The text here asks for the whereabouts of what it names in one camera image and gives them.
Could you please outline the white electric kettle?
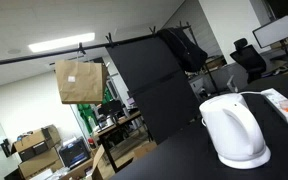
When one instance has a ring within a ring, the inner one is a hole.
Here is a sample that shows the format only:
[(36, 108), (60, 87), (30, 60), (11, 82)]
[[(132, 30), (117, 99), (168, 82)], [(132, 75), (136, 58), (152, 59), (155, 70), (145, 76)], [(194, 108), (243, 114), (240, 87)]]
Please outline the white electric kettle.
[(243, 96), (229, 93), (199, 106), (219, 160), (235, 169), (253, 169), (267, 163), (271, 151)]

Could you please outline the stacked cardboard boxes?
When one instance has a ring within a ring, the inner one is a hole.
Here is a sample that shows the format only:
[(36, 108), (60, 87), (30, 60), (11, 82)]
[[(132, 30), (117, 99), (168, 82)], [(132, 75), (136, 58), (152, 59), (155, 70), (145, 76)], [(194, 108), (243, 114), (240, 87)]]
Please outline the stacked cardboard boxes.
[(11, 153), (17, 153), (21, 159), (18, 165), (21, 176), (28, 179), (41, 170), (54, 164), (59, 155), (56, 146), (61, 137), (54, 125), (48, 125), (20, 135), (11, 146)]

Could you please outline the black hanging backpack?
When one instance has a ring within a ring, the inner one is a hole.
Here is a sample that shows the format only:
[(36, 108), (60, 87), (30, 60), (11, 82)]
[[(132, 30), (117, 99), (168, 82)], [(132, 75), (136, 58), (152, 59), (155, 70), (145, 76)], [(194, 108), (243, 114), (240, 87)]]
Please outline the black hanging backpack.
[(182, 29), (161, 29), (157, 35), (168, 45), (184, 71), (196, 72), (205, 64), (208, 54), (194, 44)]

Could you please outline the brown paper bag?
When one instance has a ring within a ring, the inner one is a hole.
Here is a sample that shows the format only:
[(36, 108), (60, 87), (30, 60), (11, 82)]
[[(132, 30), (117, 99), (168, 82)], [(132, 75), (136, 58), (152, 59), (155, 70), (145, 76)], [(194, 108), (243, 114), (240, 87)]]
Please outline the brown paper bag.
[(108, 71), (103, 63), (59, 60), (55, 63), (63, 104), (99, 104), (104, 99)]

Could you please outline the black 3D printer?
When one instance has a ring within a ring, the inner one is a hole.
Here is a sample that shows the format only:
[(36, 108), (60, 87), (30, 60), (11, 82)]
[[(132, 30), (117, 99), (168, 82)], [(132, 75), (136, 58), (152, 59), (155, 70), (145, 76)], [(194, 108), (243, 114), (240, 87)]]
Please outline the black 3D printer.
[(59, 155), (64, 165), (74, 169), (79, 164), (88, 160), (91, 155), (82, 137), (63, 146), (59, 150)]

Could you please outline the black office chair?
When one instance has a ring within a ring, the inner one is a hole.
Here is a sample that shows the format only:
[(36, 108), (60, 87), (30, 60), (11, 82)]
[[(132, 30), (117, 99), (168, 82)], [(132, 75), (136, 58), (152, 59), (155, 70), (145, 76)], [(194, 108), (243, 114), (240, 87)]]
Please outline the black office chair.
[(247, 83), (251, 83), (262, 77), (266, 71), (266, 63), (262, 56), (252, 45), (248, 44), (246, 38), (234, 42), (235, 51), (230, 54), (231, 58), (241, 65), (248, 74)]

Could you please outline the wooden desk black frame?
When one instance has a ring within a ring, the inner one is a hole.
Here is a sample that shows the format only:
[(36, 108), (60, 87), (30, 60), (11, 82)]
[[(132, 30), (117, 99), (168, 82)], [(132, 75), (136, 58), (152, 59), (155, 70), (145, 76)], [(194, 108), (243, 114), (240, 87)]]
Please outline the wooden desk black frame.
[(125, 117), (121, 120), (118, 120), (115, 124), (105, 128), (104, 130), (100, 130), (98, 133), (95, 134), (95, 137), (98, 137), (101, 141), (101, 144), (103, 145), (104, 151), (108, 157), (108, 160), (114, 170), (115, 173), (118, 173), (120, 170), (125, 168), (127, 165), (131, 163), (131, 160), (128, 160), (127, 162), (123, 163), (121, 166), (117, 166), (115, 164), (115, 161), (110, 153), (110, 149), (108, 147), (108, 141), (107, 136), (112, 134), (113, 132), (120, 130), (123, 125), (127, 122), (133, 121), (139, 117), (141, 117), (142, 114), (140, 111), (136, 111), (135, 113), (131, 114), (129, 117)]

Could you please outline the white monitor screen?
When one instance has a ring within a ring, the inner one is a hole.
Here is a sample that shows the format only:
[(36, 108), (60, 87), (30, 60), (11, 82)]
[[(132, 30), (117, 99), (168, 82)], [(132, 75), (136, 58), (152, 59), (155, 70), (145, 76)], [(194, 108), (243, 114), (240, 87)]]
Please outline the white monitor screen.
[(288, 38), (288, 16), (263, 25), (252, 33), (261, 48), (286, 39)]

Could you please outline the black backdrop panel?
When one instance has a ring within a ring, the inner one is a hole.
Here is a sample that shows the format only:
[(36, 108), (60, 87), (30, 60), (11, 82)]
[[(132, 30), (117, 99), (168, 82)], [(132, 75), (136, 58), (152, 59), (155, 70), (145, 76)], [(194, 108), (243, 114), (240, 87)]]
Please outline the black backdrop panel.
[(148, 38), (107, 51), (157, 144), (199, 114), (187, 76), (163, 40)]

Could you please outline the white power strip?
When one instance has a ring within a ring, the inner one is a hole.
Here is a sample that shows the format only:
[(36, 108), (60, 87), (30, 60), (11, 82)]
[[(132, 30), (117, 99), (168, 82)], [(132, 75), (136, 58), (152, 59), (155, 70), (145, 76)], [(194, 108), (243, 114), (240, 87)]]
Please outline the white power strip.
[(280, 117), (288, 124), (288, 98), (274, 88), (263, 90), (261, 94), (280, 115)]

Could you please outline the black horizontal pole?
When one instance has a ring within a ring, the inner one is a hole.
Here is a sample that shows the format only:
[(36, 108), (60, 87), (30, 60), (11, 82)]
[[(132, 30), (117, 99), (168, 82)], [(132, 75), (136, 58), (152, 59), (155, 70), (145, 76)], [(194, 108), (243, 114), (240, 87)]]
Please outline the black horizontal pole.
[(131, 38), (131, 39), (125, 39), (125, 40), (121, 40), (121, 41), (114, 41), (112, 39), (111, 33), (108, 33), (108, 35), (105, 36), (107, 41), (108, 41), (107, 43), (96, 44), (96, 45), (91, 45), (91, 46), (83, 46), (81, 43), (79, 43), (78, 47), (73, 48), (73, 49), (53, 51), (53, 52), (49, 52), (49, 53), (40, 53), (40, 54), (36, 54), (36, 55), (29, 55), (29, 56), (22, 56), (22, 57), (17, 57), (17, 58), (0, 60), (0, 65), (18, 63), (18, 62), (23, 62), (23, 61), (30, 61), (30, 60), (34, 60), (34, 59), (40, 59), (40, 58), (46, 58), (46, 57), (52, 57), (52, 56), (59, 56), (59, 55), (69, 54), (69, 53), (74, 53), (74, 52), (82, 52), (83, 54), (85, 54), (87, 50), (104, 48), (104, 47), (115, 47), (118, 45), (128, 44), (131, 42), (140, 41), (140, 40), (153, 38), (153, 37), (157, 36), (158, 31), (156, 30), (156, 26), (154, 26), (153, 28), (149, 27), (149, 30), (151, 31), (151, 33), (149, 35), (139, 36), (139, 37), (135, 37), (135, 38)]

